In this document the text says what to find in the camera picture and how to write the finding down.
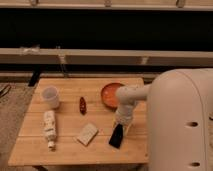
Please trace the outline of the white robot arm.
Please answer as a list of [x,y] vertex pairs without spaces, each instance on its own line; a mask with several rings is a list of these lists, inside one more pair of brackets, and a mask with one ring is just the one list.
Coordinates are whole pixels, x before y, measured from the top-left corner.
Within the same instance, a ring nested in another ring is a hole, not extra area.
[[208,121],[213,114],[213,69],[175,69],[144,86],[123,86],[115,121],[130,123],[147,102],[149,171],[210,171]]

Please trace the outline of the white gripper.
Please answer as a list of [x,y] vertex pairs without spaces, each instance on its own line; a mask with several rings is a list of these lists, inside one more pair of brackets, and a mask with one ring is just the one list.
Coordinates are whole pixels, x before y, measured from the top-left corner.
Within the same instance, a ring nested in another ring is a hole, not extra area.
[[121,125],[128,125],[126,129],[126,134],[128,135],[132,124],[130,124],[133,120],[133,111],[134,107],[130,105],[119,105],[116,113],[115,113],[115,122],[117,123],[115,126],[115,130],[117,131],[119,129],[119,124]]

